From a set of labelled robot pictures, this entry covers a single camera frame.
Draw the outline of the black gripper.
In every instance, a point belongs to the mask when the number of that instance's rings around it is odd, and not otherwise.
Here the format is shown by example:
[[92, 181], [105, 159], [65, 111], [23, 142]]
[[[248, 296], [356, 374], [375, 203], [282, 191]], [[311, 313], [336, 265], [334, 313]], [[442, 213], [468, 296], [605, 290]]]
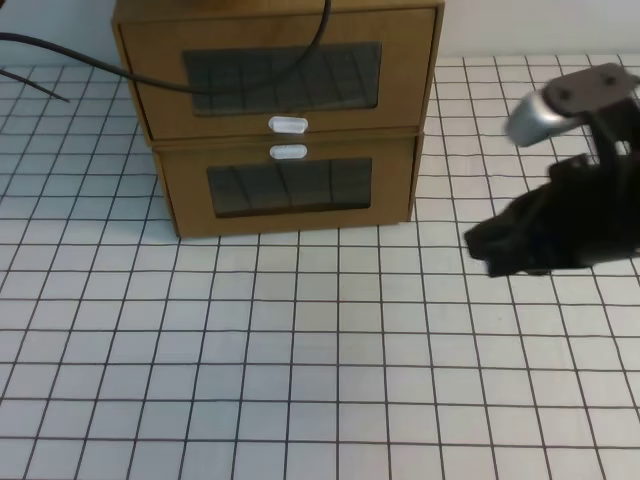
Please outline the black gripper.
[[639, 105], [632, 99], [587, 117], [596, 156], [552, 165], [549, 180], [464, 235], [491, 277], [545, 275], [639, 254]]

